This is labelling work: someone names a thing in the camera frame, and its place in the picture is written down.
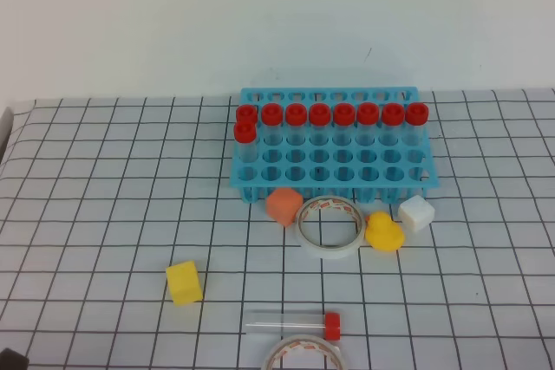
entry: yellow cube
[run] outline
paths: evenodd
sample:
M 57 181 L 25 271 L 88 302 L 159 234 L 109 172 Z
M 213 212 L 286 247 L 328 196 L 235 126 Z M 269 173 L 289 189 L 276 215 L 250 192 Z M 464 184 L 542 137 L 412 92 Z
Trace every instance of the yellow cube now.
M 167 286 L 172 295 L 173 304 L 186 305 L 202 301 L 202 288 L 199 274 L 193 261 L 175 264 L 166 269 Z

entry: black object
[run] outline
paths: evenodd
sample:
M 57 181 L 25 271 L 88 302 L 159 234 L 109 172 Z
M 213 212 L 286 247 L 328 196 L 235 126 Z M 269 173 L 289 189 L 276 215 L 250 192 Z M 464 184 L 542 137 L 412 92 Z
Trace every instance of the black object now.
M 5 348 L 0 353 L 0 370 L 27 370 L 29 359 L 14 350 Z

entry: red screw cap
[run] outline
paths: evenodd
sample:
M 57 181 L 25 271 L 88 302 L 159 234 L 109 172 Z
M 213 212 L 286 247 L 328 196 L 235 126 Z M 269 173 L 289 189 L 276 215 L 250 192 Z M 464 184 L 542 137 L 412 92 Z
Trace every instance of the red screw cap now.
M 262 107 L 262 122 L 267 126 L 279 126 L 284 121 L 284 110 L 276 103 Z
M 251 143 L 257 138 L 257 126 L 250 121 L 238 121 L 233 127 L 233 134 L 238 143 Z
M 410 103 L 405 120 L 409 125 L 422 126 L 428 121 L 430 111 L 424 103 Z
M 306 107 L 300 103 L 294 103 L 285 109 L 285 121 L 291 126 L 302 126 L 306 123 Z
M 340 103 L 333 107 L 333 121 L 338 126 L 350 126 L 355 123 L 356 110 L 352 104 Z
M 237 107 L 235 119 L 236 121 L 250 121 L 256 124 L 258 122 L 258 110 L 252 104 L 244 104 Z
M 341 338 L 341 318 L 337 312 L 328 312 L 324 319 L 323 338 L 327 341 L 338 341 Z
M 326 126 L 331 122 L 331 110 L 327 104 L 317 103 L 310 106 L 309 120 L 311 125 Z
M 388 126 L 399 126 L 405 119 L 405 109 L 397 103 L 389 103 L 383 107 L 382 122 Z
M 380 119 L 380 108 L 374 103 L 363 103 L 356 110 L 356 120 L 361 125 L 375 125 Z

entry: test tube rack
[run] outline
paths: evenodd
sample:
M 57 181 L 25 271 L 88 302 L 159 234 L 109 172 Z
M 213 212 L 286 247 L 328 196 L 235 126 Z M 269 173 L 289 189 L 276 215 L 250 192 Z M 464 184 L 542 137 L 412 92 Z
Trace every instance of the test tube rack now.
M 356 125 L 348 145 L 333 143 L 333 124 L 330 124 L 329 140 L 325 145 L 310 143 L 310 127 L 305 129 L 302 145 L 287 142 L 287 126 L 283 125 L 283 140 L 275 146 L 264 142 L 264 126 L 260 111 L 267 103 L 277 103 L 285 109 L 291 103 L 310 106 L 322 102 L 333 107 L 347 102 L 357 107 L 364 102 L 377 104 L 382 111 L 388 103 L 399 103 L 405 108 L 419 101 L 416 88 L 243 88 L 240 104 L 258 108 L 257 151 L 258 157 L 244 163 L 235 146 L 232 159 L 230 185 L 238 188 L 246 203 L 266 198 L 276 188 L 292 188 L 304 198 L 319 195 L 338 195 L 361 203 L 380 198 L 384 203 L 394 204 L 417 193 L 426 196 L 428 188 L 439 186 L 434 158 L 430 149 L 427 129 L 418 146 L 403 141 L 405 123 L 397 129 L 394 145 L 385 146 L 379 140 L 381 123 L 378 122 L 376 139 L 369 146 L 356 143 Z

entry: white cube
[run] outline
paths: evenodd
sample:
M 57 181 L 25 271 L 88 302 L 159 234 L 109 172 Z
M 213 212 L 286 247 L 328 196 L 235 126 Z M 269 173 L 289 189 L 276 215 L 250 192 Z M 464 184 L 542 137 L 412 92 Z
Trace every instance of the white cube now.
M 420 195 L 399 205 L 399 218 L 407 230 L 422 230 L 434 221 L 435 208 Z

